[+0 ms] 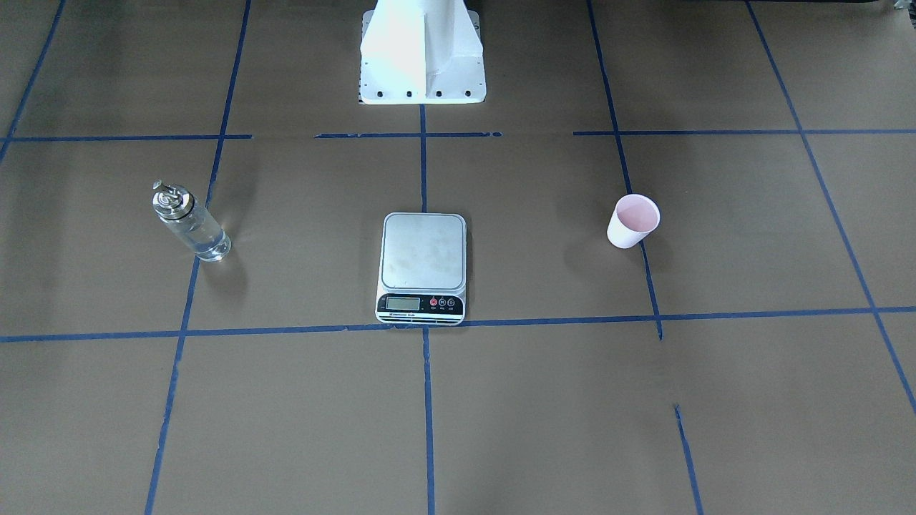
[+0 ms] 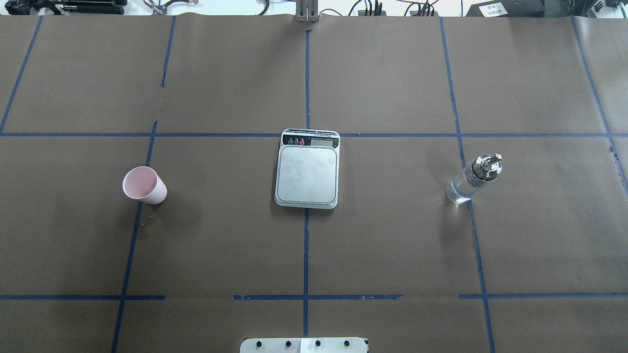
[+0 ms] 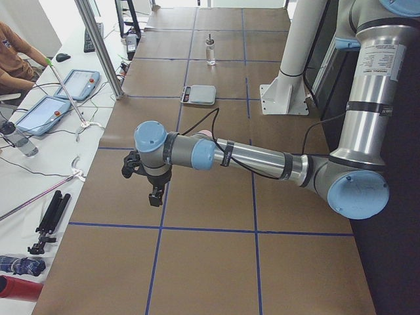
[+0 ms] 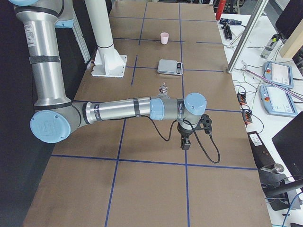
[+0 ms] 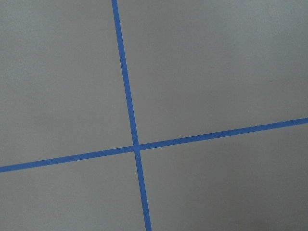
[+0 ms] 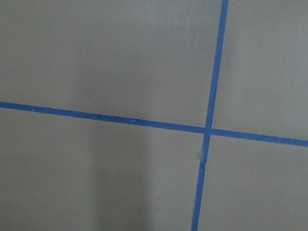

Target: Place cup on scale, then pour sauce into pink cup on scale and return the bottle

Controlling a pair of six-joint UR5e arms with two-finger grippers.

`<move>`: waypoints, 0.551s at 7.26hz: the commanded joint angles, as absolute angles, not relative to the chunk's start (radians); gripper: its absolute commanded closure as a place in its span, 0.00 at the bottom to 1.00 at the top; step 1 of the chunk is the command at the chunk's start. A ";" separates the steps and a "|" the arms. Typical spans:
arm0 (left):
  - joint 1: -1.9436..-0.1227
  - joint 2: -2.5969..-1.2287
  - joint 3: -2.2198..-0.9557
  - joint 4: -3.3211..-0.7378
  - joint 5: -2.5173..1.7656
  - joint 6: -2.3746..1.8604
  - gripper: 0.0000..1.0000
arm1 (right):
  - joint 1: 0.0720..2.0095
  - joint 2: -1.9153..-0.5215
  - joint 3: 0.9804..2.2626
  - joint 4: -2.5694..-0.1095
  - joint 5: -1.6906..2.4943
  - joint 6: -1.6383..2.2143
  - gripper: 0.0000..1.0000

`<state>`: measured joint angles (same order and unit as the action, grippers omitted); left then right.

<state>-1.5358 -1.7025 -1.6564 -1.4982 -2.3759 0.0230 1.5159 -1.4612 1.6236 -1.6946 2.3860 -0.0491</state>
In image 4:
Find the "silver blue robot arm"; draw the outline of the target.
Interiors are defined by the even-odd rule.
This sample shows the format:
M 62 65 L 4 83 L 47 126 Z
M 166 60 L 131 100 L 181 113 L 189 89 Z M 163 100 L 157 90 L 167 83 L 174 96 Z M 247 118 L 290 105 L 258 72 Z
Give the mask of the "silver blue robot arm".
M 41 141 L 57 143 L 82 126 L 134 117 L 177 122 L 183 150 L 189 148 L 191 134 L 211 133 L 205 97 L 190 93 L 183 99 L 170 98 L 165 85 L 157 96 L 103 103 L 71 101 L 65 93 L 55 29 L 72 27 L 72 1 L 15 0 L 13 5 L 24 25 L 38 97 L 30 128 Z

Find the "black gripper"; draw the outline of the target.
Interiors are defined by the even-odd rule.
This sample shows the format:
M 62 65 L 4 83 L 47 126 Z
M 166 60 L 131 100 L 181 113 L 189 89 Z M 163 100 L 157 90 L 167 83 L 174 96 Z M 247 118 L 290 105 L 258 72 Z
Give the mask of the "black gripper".
M 182 127 L 181 123 L 178 123 L 177 130 L 180 133 L 181 139 L 181 149 L 189 150 L 191 146 L 191 142 L 189 140 L 189 136 L 192 134 L 192 129 L 188 130 Z

